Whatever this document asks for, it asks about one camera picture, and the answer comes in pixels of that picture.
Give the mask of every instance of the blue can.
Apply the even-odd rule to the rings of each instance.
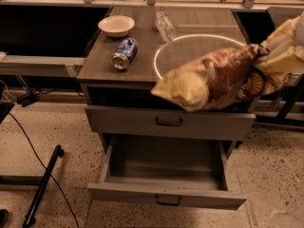
[[[135,39],[124,39],[112,55],[111,64],[118,70],[126,70],[137,53],[137,47]]]

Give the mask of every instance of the can lid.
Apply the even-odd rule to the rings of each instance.
[[[111,60],[112,65],[118,70],[124,70],[129,66],[128,59],[119,53],[115,53]]]

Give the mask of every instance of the drawer handle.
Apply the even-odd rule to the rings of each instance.
[[[155,123],[157,125],[165,125],[165,126],[181,126],[182,125],[182,118],[180,118],[180,121],[178,123],[175,122],[166,122],[166,121],[162,121],[159,118],[155,119]]]
[[[167,202],[167,201],[160,201],[160,197],[157,195],[156,196],[156,203],[159,204],[159,205],[166,205],[166,206],[179,206],[181,204],[181,196],[177,197],[176,202]]]

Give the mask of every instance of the drawer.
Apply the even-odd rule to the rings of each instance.
[[[221,142],[112,135],[96,200],[236,210]]]
[[[87,105],[93,131],[144,136],[242,141],[256,116],[249,113],[195,112]]]

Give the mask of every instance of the terrazzo floor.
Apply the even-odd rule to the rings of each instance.
[[[55,145],[65,150],[52,175],[66,194],[79,227],[304,228],[303,128],[254,124],[228,161],[233,191],[248,198],[237,211],[105,202],[93,200],[86,189],[97,179],[105,153],[98,134],[90,130],[84,106],[39,102],[17,105],[11,111],[44,164]],[[11,116],[0,125],[0,173],[44,173]],[[9,210],[5,227],[22,227],[35,190],[0,185],[0,208]],[[32,227],[77,227],[53,180],[35,217]]]

